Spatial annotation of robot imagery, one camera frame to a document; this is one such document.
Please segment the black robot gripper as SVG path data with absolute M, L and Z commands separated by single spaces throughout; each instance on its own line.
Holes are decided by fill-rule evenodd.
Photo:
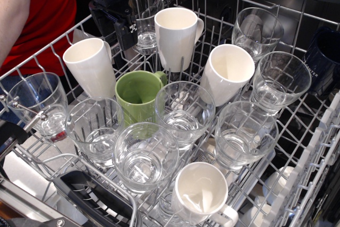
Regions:
M 137 23 L 129 0 L 91 0 L 89 9 L 98 27 L 114 25 L 120 48 L 125 51 L 138 42 Z

